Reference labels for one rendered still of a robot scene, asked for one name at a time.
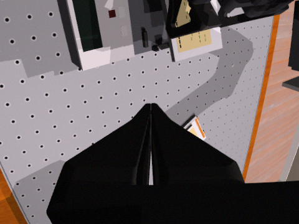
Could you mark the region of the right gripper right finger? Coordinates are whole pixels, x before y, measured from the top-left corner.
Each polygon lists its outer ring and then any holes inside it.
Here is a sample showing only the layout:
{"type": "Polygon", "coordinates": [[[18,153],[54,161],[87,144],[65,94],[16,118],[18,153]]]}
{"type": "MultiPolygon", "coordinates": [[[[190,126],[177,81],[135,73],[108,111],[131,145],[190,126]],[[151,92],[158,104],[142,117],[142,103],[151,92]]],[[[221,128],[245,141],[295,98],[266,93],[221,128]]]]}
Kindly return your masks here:
{"type": "Polygon", "coordinates": [[[151,159],[153,185],[245,183],[235,160],[172,121],[156,103],[151,104],[151,159]]]}

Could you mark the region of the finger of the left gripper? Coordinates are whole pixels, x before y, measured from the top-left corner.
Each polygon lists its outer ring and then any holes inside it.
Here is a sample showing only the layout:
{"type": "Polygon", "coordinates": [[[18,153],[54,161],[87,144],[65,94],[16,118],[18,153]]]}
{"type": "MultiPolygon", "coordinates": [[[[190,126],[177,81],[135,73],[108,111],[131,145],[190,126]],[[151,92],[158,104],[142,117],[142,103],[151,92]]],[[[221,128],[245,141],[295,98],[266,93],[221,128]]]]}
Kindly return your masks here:
{"type": "Polygon", "coordinates": [[[243,22],[248,22],[248,21],[261,19],[261,18],[265,18],[265,17],[276,16],[276,15],[279,15],[281,13],[282,12],[275,13],[275,14],[268,14],[268,15],[264,15],[264,16],[252,17],[252,18],[247,17],[245,15],[245,13],[239,14],[239,15],[236,15],[236,16],[232,16],[232,17],[227,17],[228,13],[224,12],[222,10],[222,8],[220,8],[219,12],[218,12],[218,17],[221,20],[222,24],[219,27],[221,28],[221,27],[231,26],[231,25],[234,25],[234,24],[240,24],[240,23],[243,23],[243,22]]]}
{"type": "Polygon", "coordinates": [[[194,4],[191,0],[187,1],[191,8],[189,11],[191,21],[176,27],[175,23],[182,0],[169,0],[166,32],[170,39],[219,27],[222,24],[211,2],[194,4]]]}

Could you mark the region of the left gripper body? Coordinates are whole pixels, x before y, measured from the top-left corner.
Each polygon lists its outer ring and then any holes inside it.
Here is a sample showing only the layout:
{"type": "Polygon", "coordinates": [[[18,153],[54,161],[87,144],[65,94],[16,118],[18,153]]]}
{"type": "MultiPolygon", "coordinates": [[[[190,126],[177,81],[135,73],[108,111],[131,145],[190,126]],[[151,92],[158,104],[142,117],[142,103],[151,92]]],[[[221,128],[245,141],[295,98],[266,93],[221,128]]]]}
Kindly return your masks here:
{"type": "MultiPolygon", "coordinates": [[[[206,3],[211,0],[191,0],[194,4],[206,3]]],[[[250,0],[218,0],[222,10],[230,13],[235,8],[241,7],[247,17],[264,16],[268,14],[275,14],[285,12],[291,2],[280,2],[275,4],[265,4],[261,6],[254,6],[250,0]]]]}

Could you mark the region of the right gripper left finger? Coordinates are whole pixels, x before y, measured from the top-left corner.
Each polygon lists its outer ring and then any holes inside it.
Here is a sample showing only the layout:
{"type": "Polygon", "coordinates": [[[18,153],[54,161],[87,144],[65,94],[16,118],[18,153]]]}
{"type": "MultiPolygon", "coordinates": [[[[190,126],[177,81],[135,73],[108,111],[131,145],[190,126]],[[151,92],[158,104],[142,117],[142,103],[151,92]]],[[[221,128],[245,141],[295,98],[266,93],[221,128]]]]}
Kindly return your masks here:
{"type": "Polygon", "coordinates": [[[151,103],[147,103],[129,122],[66,161],[56,185],[65,181],[149,185],[150,159],[151,103]]]}

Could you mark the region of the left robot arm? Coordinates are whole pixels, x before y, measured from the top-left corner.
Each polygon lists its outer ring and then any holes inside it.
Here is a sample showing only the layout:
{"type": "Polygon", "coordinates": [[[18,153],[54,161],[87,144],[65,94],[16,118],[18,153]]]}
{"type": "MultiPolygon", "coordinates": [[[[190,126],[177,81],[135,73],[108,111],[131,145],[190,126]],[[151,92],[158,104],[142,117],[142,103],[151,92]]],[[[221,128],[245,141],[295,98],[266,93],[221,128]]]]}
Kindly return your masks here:
{"type": "MultiPolygon", "coordinates": [[[[250,0],[254,6],[275,4],[280,2],[291,2],[294,0],[250,0]]],[[[292,70],[299,71],[299,1],[295,1],[293,26],[292,26],[292,40],[290,46],[290,55],[288,67],[292,70]]]]}

